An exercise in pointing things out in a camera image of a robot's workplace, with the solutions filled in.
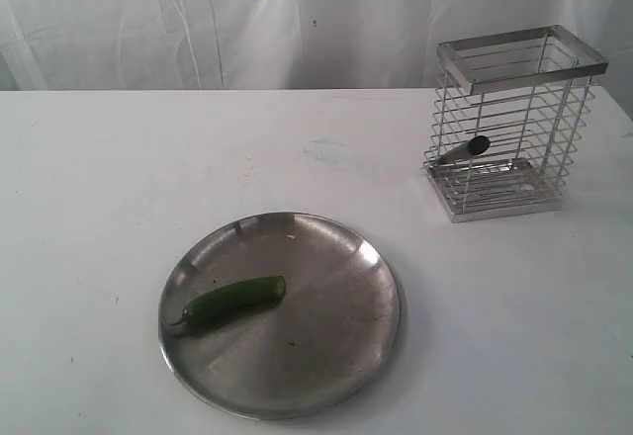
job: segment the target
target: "white table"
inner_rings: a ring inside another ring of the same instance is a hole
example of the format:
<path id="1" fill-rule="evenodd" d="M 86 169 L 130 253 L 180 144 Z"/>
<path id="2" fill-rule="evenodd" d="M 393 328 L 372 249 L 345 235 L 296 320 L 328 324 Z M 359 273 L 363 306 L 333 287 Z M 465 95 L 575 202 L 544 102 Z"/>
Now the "white table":
<path id="1" fill-rule="evenodd" d="M 452 224 L 430 90 L 0 94 L 0 433 L 631 433 L 633 123 L 596 95 L 563 210 Z M 157 305 L 198 239 L 280 210 L 369 238 L 407 316 L 375 384 L 255 422 L 169 373 Z"/>

